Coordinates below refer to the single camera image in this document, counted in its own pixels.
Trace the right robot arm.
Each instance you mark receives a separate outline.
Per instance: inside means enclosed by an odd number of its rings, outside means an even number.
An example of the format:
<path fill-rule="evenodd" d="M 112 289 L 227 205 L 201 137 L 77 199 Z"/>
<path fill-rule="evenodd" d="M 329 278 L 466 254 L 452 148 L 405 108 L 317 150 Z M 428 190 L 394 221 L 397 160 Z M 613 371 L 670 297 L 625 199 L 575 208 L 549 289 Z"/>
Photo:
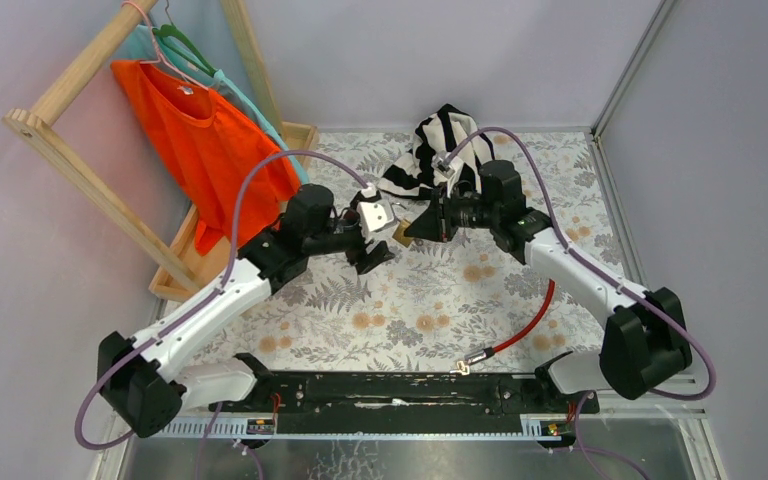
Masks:
<path fill-rule="evenodd" d="M 501 251 L 553 280 L 603 328 L 599 349 L 566 353 L 541 366 L 543 378 L 533 386 L 539 407 L 557 412 L 586 390 L 634 400 L 691 365 L 691 346 L 680 333 L 681 303 L 672 291 L 627 282 L 576 251 L 550 215 L 527 205 L 512 162 L 482 165 L 478 187 L 461 180 L 462 167 L 459 158 L 433 160 L 438 184 L 406 236 L 448 242 L 462 228 L 487 230 Z"/>

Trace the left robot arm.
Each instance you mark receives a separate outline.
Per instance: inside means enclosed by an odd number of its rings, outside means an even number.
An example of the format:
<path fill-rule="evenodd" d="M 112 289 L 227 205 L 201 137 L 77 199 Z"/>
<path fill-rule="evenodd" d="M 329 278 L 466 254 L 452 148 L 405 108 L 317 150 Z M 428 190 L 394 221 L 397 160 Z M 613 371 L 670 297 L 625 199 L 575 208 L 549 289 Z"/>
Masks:
<path fill-rule="evenodd" d="M 99 393 L 140 437 L 164 429 L 181 411 L 236 401 L 256 411 L 270 385 L 244 361 L 191 366 L 190 360 L 234 318 L 264 302 L 307 270 L 314 256 L 343 253 L 366 274 L 392 259 L 374 234 L 396 223 L 392 206 L 374 187 L 359 191 L 342 211 L 328 188 L 305 184 L 285 211 L 234 254 L 231 269 L 172 314 L 125 337 L 99 344 Z"/>

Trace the brass padlock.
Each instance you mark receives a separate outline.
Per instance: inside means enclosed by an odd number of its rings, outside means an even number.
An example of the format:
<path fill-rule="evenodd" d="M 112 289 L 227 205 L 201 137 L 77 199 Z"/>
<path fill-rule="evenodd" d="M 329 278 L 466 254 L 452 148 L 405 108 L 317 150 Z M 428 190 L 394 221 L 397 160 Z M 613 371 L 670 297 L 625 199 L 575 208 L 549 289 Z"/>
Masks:
<path fill-rule="evenodd" d="M 408 235 L 407 230 L 411 227 L 412 223 L 406 219 L 399 221 L 395 230 L 393 231 L 391 238 L 404 248 L 409 249 L 414 241 L 414 238 Z"/>

